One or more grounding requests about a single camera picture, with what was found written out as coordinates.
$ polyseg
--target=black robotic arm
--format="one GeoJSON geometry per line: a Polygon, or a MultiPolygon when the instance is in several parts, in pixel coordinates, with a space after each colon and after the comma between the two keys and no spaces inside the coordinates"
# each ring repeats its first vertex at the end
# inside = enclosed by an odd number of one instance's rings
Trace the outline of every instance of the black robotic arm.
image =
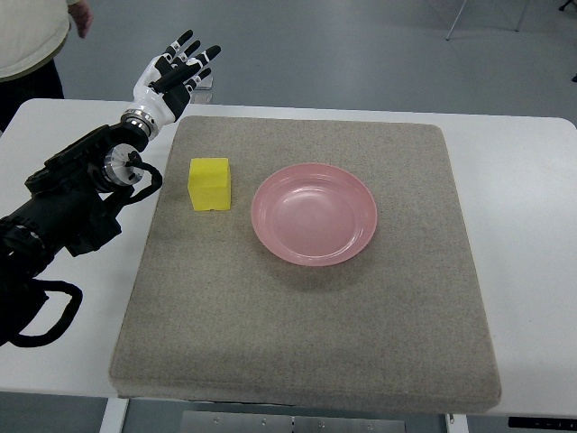
{"type": "Polygon", "coordinates": [[[200,46],[194,41],[182,50],[191,37],[192,31],[185,32],[152,59],[118,124],[103,125],[48,159],[25,181],[30,200],[0,219],[0,345],[35,347],[62,336],[78,312],[82,291],[35,277],[62,248],[76,256],[108,243],[121,233],[116,221],[121,209],[162,185],[160,173],[139,152],[162,126],[180,118],[197,83],[211,72],[206,64],[220,52],[213,46],[189,58],[200,46]],[[134,194],[145,171],[151,185],[134,194]],[[47,291],[70,296],[61,319],[44,335],[22,335],[48,299],[47,291]]]}

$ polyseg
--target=black pants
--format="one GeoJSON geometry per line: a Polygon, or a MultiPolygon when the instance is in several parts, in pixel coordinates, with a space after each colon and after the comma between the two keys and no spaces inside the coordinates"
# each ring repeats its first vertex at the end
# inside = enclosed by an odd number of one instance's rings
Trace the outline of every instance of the black pants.
{"type": "Polygon", "coordinates": [[[0,82],[0,131],[6,129],[24,102],[36,97],[64,99],[54,60],[28,75],[0,82]]]}

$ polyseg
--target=yellow sponge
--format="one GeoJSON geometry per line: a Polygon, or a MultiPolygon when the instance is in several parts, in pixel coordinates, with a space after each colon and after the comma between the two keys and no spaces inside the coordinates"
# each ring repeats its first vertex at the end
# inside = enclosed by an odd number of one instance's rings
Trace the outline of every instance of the yellow sponge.
{"type": "Polygon", "coordinates": [[[195,210],[231,208],[231,168],[228,158],[193,158],[188,194],[195,210]]]}

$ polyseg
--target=white sweater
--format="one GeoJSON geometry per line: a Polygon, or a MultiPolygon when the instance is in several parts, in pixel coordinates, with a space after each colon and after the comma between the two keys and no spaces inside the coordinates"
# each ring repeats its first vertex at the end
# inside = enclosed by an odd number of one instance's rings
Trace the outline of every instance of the white sweater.
{"type": "Polygon", "coordinates": [[[0,80],[36,69],[56,55],[79,0],[0,0],[0,80]]]}

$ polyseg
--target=robot finger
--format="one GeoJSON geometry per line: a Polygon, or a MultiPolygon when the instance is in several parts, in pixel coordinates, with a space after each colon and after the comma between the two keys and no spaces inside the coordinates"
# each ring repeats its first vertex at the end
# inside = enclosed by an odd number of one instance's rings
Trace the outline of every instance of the robot finger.
{"type": "Polygon", "coordinates": [[[188,94],[192,96],[192,91],[197,88],[198,83],[208,77],[212,71],[210,68],[206,68],[200,71],[199,74],[195,75],[188,81],[184,82],[185,88],[187,88],[188,94]]]}
{"type": "Polygon", "coordinates": [[[188,48],[186,48],[184,50],[184,52],[181,52],[172,62],[172,68],[176,68],[177,66],[181,65],[182,63],[186,62],[188,60],[188,57],[190,57],[190,55],[195,52],[196,50],[198,50],[198,47],[200,47],[200,41],[194,41],[190,44],[190,46],[188,48]]]}
{"type": "Polygon", "coordinates": [[[220,47],[218,45],[210,47],[192,59],[189,59],[185,63],[177,66],[175,69],[163,75],[158,81],[151,83],[149,86],[153,88],[156,93],[167,93],[172,88],[195,76],[210,60],[216,57],[219,52],[220,47]]]}
{"type": "Polygon", "coordinates": [[[169,45],[166,50],[162,53],[162,55],[168,60],[169,62],[174,60],[174,56],[176,56],[177,52],[179,52],[180,47],[184,43],[186,43],[190,38],[192,38],[192,30],[187,30],[186,32],[182,33],[182,35],[176,39],[171,45],[169,45]]]}

